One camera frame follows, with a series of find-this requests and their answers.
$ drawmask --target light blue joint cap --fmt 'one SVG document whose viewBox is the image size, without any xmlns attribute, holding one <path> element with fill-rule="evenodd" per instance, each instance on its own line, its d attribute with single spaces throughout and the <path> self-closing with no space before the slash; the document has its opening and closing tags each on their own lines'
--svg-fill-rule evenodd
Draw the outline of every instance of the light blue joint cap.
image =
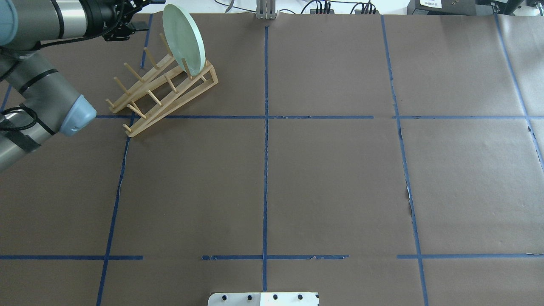
<svg viewBox="0 0 544 306">
<path fill-rule="evenodd" d="M 0 46 L 9 44 L 15 38 L 19 26 L 17 18 L 13 2 L 0 0 Z"/>
<path fill-rule="evenodd" d="M 77 98 L 68 115 L 60 126 L 60 132 L 66 136 L 72 136 L 82 128 L 86 127 L 93 119 L 96 118 L 96 110 L 83 97 Z"/>
</svg>

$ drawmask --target wooden frame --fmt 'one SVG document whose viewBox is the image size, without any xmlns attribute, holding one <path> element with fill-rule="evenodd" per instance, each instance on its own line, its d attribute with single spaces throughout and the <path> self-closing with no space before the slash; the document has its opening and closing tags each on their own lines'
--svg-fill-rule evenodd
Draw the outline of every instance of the wooden frame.
<svg viewBox="0 0 544 306">
<path fill-rule="evenodd" d="M 166 68 L 175 62 L 175 58 L 166 43 L 166 39 L 164 39 L 164 35 L 161 34 L 160 37 L 168 50 L 168 54 L 157 63 L 151 52 L 149 52 L 147 48 L 144 48 L 149 61 L 153 64 L 153 68 L 145 75 L 140 76 L 129 64 L 125 63 L 125 67 L 138 79 L 138 81 L 127 89 L 119 78 L 114 77 L 113 79 L 124 93 L 115 102 L 106 99 L 106 102 L 109 104 L 109 110 L 113 113 L 117 113 L 127 107 L 140 116 L 140 119 L 131 126 L 123 124 L 129 137 L 138 135 L 146 128 L 157 123 L 165 116 L 219 83 L 215 68 L 208 60 L 206 60 L 204 69 L 196 76 L 191 75 L 185 59 L 182 59 L 183 67 L 176 65 L 174 68 L 165 72 Z M 186 74 L 186 78 L 180 84 L 175 85 L 172 82 L 172 79 L 182 73 Z M 158 99 L 155 94 L 153 94 L 153 90 L 166 83 L 168 83 L 172 91 L 169 92 L 166 97 Z M 151 99 L 155 101 L 156 105 L 144 113 L 136 105 L 136 102 L 146 95 L 150 96 Z"/>
</svg>

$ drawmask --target white bracket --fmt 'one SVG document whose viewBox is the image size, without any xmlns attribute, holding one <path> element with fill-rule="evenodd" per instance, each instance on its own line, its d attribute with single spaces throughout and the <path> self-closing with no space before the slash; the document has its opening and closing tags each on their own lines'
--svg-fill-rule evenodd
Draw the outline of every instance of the white bracket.
<svg viewBox="0 0 544 306">
<path fill-rule="evenodd" d="M 316 292 L 214 293 L 208 306 L 319 306 Z"/>
<path fill-rule="evenodd" d="M 257 19 L 276 19 L 276 0 L 257 0 Z"/>
</svg>

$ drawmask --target wooden dowel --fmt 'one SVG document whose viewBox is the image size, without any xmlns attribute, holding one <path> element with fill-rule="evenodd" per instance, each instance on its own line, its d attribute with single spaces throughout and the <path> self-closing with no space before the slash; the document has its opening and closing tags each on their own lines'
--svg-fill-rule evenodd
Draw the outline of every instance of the wooden dowel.
<svg viewBox="0 0 544 306">
<path fill-rule="evenodd" d="M 187 66 L 187 62 L 184 58 L 181 59 L 181 62 L 183 63 L 183 69 L 185 70 L 185 73 L 189 76 L 189 79 L 193 79 L 193 76 L 191 75 L 191 72 L 189 71 L 189 66 Z"/>
<path fill-rule="evenodd" d="M 123 123 L 123 127 L 126 128 L 129 133 L 132 133 L 132 130 L 130 127 L 128 127 L 128 125 Z"/>
<path fill-rule="evenodd" d="M 138 79 L 140 82 L 144 82 L 144 79 L 141 78 L 141 76 L 132 69 L 132 67 L 128 63 L 124 63 L 125 67 Z"/>
<path fill-rule="evenodd" d="M 174 84 L 172 83 L 172 80 L 167 76 L 167 75 L 164 75 L 164 77 L 166 78 L 166 80 L 168 81 L 168 85 L 170 85 L 170 88 L 172 89 L 172 91 L 177 94 L 177 88 L 174 86 Z"/>
<path fill-rule="evenodd" d="M 115 105 L 110 101 L 110 99 L 106 99 L 106 102 L 108 102 L 111 107 L 115 108 Z"/>
<path fill-rule="evenodd" d="M 168 54 L 170 56 L 174 56 L 172 54 L 172 50 L 170 50 L 170 46 L 168 45 L 168 42 L 166 41 L 166 38 L 164 37 L 164 34 L 163 33 L 160 33 L 160 39 L 162 39 L 163 43 L 164 43 L 164 46 L 166 47 L 166 50 L 168 51 Z"/>
<path fill-rule="evenodd" d="M 132 105 L 129 104 L 129 105 L 127 105 L 127 107 L 130 108 L 130 109 L 131 109 L 134 113 L 136 113 L 138 116 L 140 116 L 140 117 L 142 117 L 142 118 L 144 118 L 144 119 L 147 119 L 147 117 L 146 117 L 144 114 L 142 114 L 141 111 L 139 111 L 138 109 L 136 109 L 134 106 L 132 106 Z"/>
<path fill-rule="evenodd" d="M 127 90 L 127 88 L 123 85 L 123 83 L 121 83 L 121 81 L 119 80 L 119 78 L 118 78 L 118 77 L 114 77 L 113 79 L 117 82 L 117 84 L 119 85 L 119 87 L 121 87 L 121 89 L 122 89 L 122 90 L 125 92 L 125 94 L 127 94 L 127 96 L 128 96 L 128 95 L 129 95 L 128 90 Z"/>
<path fill-rule="evenodd" d="M 144 51 L 145 54 L 147 54 L 147 57 L 149 57 L 149 61 L 151 62 L 151 64 L 153 64 L 153 67 L 155 67 L 155 69 L 159 69 L 159 66 L 157 66 L 157 62 L 155 62 L 155 58 L 153 57 L 153 55 L 151 55 L 151 51 L 149 51 L 147 47 L 144 48 Z"/>
<path fill-rule="evenodd" d="M 155 100 L 155 102 L 157 104 L 159 104 L 159 106 L 162 106 L 163 104 L 159 101 L 159 99 L 157 99 L 157 97 L 155 97 L 155 95 L 153 95 L 153 93 L 148 89 L 147 90 L 147 94 L 153 99 Z"/>
</svg>

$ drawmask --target light green plate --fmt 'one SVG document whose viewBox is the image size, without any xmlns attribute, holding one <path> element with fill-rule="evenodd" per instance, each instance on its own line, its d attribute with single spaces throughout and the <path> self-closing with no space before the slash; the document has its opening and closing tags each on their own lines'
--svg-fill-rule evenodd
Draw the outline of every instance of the light green plate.
<svg viewBox="0 0 544 306">
<path fill-rule="evenodd" d="M 184 58 L 191 75 L 199 74 L 204 69 L 206 53 L 199 28 L 189 12 L 177 4 L 167 4 L 163 13 L 163 27 L 177 63 L 183 67 L 181 59 Z"/>
</svg>

